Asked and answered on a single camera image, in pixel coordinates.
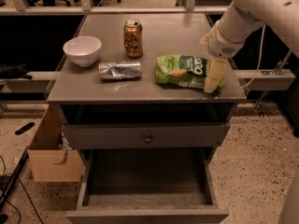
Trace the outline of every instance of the bowl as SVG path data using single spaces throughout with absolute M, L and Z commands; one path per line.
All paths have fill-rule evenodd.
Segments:
M 63 50 L 71 62 L 81 67 L 88 67 L 98 60 L 101 46 L 102 43 L 98 38 L 79 36 L 67 41 Z

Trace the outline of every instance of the soda can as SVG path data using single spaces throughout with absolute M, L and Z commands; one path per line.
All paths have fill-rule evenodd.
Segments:
M 142 25 L 138 20 L 129 20 L 123 28 L 124 47 L 128 57 L 137 58 L 143 55 Z

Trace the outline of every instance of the closed drawer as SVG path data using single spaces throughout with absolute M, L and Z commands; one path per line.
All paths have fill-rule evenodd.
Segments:
M 201 148 L 103 149 L 87 161 L 73 223 L 221 223 Z
M 230 123 L 64 125 L 63 133 L 74 149 L 216 147 Z

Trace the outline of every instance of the drawer knob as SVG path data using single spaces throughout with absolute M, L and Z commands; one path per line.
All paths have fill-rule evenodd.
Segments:
M 147 134 L 147 135 L 144 137 L 144 142 L 147 143 L 147 144 L 149 144 L 149 143 L 151 143 L 151 141 L 152 141 L 151 136 L 150 136 L 149 134 Z

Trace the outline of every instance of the snack bag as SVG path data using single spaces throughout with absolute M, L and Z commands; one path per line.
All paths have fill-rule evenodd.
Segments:
M 157 83 L 171 83 L 180 87 L 205 87 L 205 80 L 211 62 L 205 58 L 196 58 L 188 55 L 165 55 L 157 57 Z M 217 89 L 224 86 L 221 79 Z

